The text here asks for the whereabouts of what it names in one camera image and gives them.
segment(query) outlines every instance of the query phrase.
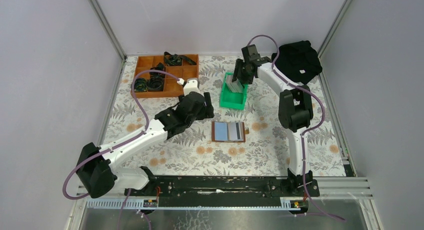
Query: wooden compartment organizer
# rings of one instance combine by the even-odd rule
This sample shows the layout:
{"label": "wooden compartment organizer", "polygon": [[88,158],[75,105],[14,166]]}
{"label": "wooden compartment organizer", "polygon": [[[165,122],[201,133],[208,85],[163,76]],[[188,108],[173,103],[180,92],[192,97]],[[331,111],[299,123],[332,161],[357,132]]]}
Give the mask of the wooden compartment organizer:
{"label": "wooden compartment organizer", "polygon": [[[185,81],[190,78],[199,78],[199,55],[185,55],[196,62],[195,66],[190,65],[187,61],[182,61],[182,66],[167,66],[164,63],[164,56],[140,56],[138,57],[137,66],[135,68],[134,77],[145,70],[157,66],[159,63],[165,65],[165,71],[175,75],[178,78],[183,78]],[[150,79],[149,73],[144,73],[139,78]],[[165,75],[163,91],[155,92],[136,92],[137,98],[153,98],[153,97],[178,97],[183,94],[183,86],[179,85],[176,79]]]}

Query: metal frame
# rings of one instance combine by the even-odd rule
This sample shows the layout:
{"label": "metal frame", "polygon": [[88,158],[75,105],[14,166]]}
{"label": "metal frame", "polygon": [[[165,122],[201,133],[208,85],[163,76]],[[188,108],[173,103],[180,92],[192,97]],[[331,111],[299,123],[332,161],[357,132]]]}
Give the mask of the metal frame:
{"label": "metal frame", "polygon": [[[97,0],[88,0],[90,4],[93,7],[93,10],[95,11],[97,17],[99,18],[103,28],[105,29],[106,33],[108,34],[113,46],[115,47],[117,53],[119,56],[124,60],[125,54],[122,50],[116,36],[114,35],[110,25],[108,24],[108,21],[106,20]],[[321,58],[321,56],[324,54],[330,40],[332,39],[335,31],[337,30],[338,26],[340,25],[343,16],[346,14],[347,9],[351,5],[352,0],[345,0],[343,3],[342,8],[340,9],[336,19],[334,20],[323,44],[321,45],[320,49],[318,50],[318,57]],[[112,97],[109,102],[108,111],[106,114],[106,118],[104,120],[101,133],[99,136],[98,144],[100,145],[105,137],[106,129],[109,123],[110,115],[112,113],[113,104],[115,102],[116,98],[116,92],[118,90],[119,82],[122,77],[122,73],[124,71],[125,64],[122,65],[122,68],[117,76]],[[352,160],[352,156],[349,154],[349,147],[348,143],[345,138],[345,133],[342,128],[342,125],[340,123],[340,117],[337,113],[337,109],[334,105],[333,97],[330,91],[330,88],[328,86],[327,78],[325,75],[325,72],[319,75],[319,80],[322,85],[322,91],[324,93],[324,98],[326,101],[326,105],[328,107],[329,115],[332,120],[332,123],[334,125],[335,135],[336,139],[340,145],[341,149],[341,155],[343,164],[349,163],[352,166],[352,169],[354,173],[356,174],[356,168],[354,165],[354,162]],[[368,181],[365,177],[316,177],[321,196],[320,197],[314,197],[314,199],[356,199],[356,201],[361,205],[362,212],[364,214],[364,218],[366,221],[366,224],[369,229],[382,229],[382,223],[380,220],[380,217],[376,211],[376,206],[374,203],[373,195],[370,190],[370,186],[368,184]],[[78,189],[78,195],[86,193],[86,190],[83,186],[80,186]],[[105,195],[107,198],[100,198],[97,199],[96,202],[99,201],[110,201],[110,199],[114,199],[114,202],[123,202],[124,201],[124,194],[123,191],[120,189],[119,191],[109,192],[107,195]],[[139,199],[139,197],[130,197],[130,199]],[[67,224],[65,226],[65,229],[67,230],[77,230],[80,227],[81,221],[83,219],[84,211],[87,207],[92,206],[88,203],[91,203],[92,199],[80,199],[75,201],[75,205],[71,211],[71,214],[69,216],[69,219],[67,221]]]}
{"label": "metal frame", "polygon": [[118,53],[121,60],[125,60],[126,55],[124,50],[122,49],[117,37],[115,36],[111,26],[109,25],[108,20],[106,19],[105,14],[103,13],[99,3],[97,0],[88,0],[90,5],[92,6],[93,11],[95,12],[98,20],[101,23],[101,26],[103,27],[104,31],[106,32],[107,36],[110,39],[110,42],[112,43],[113,47],[115,48],[116,52]]}
{"label": "metal frame", "polygon": [[[330,27],[330,30],[327,33],[327,36],[324,39],[324,42],[322,43],[321,47],[318,49],[318,58],[321,58],[327,49],[327,46],[329,45],[331,39],[333,38],[337,28],[339,27],[340,23],[343,20],[343,17],[345,16],[348,8],[351,6],[353,0],[345,0],[340,11],[338,12],[335,20],[333,21],[333,24]],[[340,117],[337,113],[336,106],[334,104],[334,98],[331,93],[331,90],[329,88],[326,73],[325,71],[322,72],[322,74],[319,75],[319,81],[321,83],[322,92],[324,94],[325,102],[328,108],[328,112],[331,118],[331,122],[333,123],[334,131],[335,131],[335,137],[338,141],[338,144],[340,146],[340,153],[343,160],[343,164],[349,163],[352,170],[353,175],[357,176],[357,170],[355,168],[354,161],[352,159],[352,156],[349,154],[349,146],[348,142],[345,138],[345,133],[342,128]]]}

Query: gray wall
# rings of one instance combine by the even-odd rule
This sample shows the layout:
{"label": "gray wall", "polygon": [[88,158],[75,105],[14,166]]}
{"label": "gray wall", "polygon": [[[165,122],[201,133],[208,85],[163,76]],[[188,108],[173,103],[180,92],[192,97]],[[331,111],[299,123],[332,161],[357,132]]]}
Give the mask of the gray wall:
{"label": "gray wall", "polygon": [[[98,0],[127,54],[237,54],[255,35],[319,48],[344,0]],[[254,42],[262,53],[269,40]]]}
{"label": "gray wall", "polygon": [[423,0],[355,0],[324,71],[386,229],[422,229]]}
{"label": "gray wall", "polygon": [[0,19],[0,229],[63,229],[120,59],[87,0],[0,0]]}

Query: orange wire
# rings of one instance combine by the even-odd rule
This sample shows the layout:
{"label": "orange wire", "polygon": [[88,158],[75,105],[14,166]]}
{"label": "orange wire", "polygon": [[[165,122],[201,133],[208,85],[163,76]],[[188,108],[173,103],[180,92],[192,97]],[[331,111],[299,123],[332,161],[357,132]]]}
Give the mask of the orange wire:
{"label": "orange wire", "polygon": [[156,205],[159,203],[158,198],[159,198],[159,194],[161,193],[160,191],[161,191],[161,187],[157,186],[156,187]]}

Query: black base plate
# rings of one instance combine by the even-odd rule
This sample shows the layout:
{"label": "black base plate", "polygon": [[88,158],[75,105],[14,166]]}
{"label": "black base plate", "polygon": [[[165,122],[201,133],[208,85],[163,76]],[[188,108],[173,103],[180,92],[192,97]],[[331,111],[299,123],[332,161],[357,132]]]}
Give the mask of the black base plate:
{"label": "black base plate", "polygon": [[[132,189],[130,196],[156,197],[160,187],[162,207],[281,206],[280,197],[304,197],[303,186],[290,191],[289,183],[282,177],[155,176],[142,190]],[[320,195],[316,180],[307,189],[311,196]]]}

